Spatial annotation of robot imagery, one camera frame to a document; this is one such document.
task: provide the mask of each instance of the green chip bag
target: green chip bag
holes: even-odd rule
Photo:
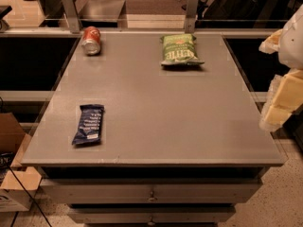
[[[202,64],[199,60],[192,34],[166,35],[161,38],[163,43],[162,65]]]

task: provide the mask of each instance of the brown box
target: brown box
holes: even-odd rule
[[[42,177],[34,167],[22,167],[20,164],[30,139],[12,113],[0,113],[0,153],[16,153],[10,167],[30,196],[34,197]],[[8,171],[0,185],[0,212],[28,211],[32,199],[24,188]]]

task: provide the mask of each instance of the label on can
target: label on can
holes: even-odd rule
[[[82,48],[86,55],[96,55],[101,49],[100,31],[89,26],[84,30]]]

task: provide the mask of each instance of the floor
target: floor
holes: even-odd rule
[[[0,0],[0,5],[8,0]],[[26,17],[18,17],[18,12],[14,12],[7,17],[12,26],[37,26],[41,22],[42,14],[33,3],[25,2],[16,5],[16,10],[28,14]],[[163,18],[157,17],[154,26],[161,27]],[[171,19],[172,24],[182,26],[182,21],[175,17]],[[246,203],[236,205],[236,214],[226,223],[220,223],[219,227],[302,227],[303,226],[303,153],[296,143],[285,137],[283,134],[277,138],[281,145],[281,153],[285,156],[286,162],[282,167],[272,167],[263,176],[263,186]],[[43,213],[50,224],[54,227],[82,227],[83,224],[76,224],[66,214],[68,206],[57,204],[44,194],[42,189],[38,189],[35,196]],[[28,212],[0,212],[0,227],[46,227],[49,226],[43,215],[35,204]]]

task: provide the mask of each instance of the metal post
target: metal post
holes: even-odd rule
[[[82,25],[80,23],[74,1],[62,0],[62,3],[64,6],[67,23],[71,33],[80,33],[80,30],[82,29]]]
[[[187,0],[187,14],[184,22],[185,33],[193,33],[195,30],[198,1]]]

